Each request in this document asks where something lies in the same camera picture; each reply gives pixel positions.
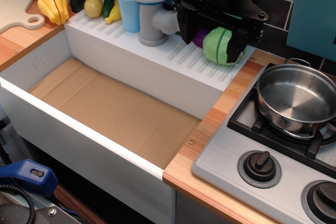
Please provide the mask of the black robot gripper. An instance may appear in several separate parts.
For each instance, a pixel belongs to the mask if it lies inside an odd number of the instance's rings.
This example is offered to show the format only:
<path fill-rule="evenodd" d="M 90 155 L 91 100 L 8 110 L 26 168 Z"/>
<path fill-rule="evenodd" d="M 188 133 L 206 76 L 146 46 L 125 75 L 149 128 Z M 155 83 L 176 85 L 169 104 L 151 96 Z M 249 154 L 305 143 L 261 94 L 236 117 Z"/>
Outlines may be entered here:
<path fill-rule="evenodd" d="M 205 23 L 232 31 L 227 63 L 235 63 L 247 41 L 259 41 L 269 15 L 251 0 L 173 0 L 180 34 L 190 44 Z"/>

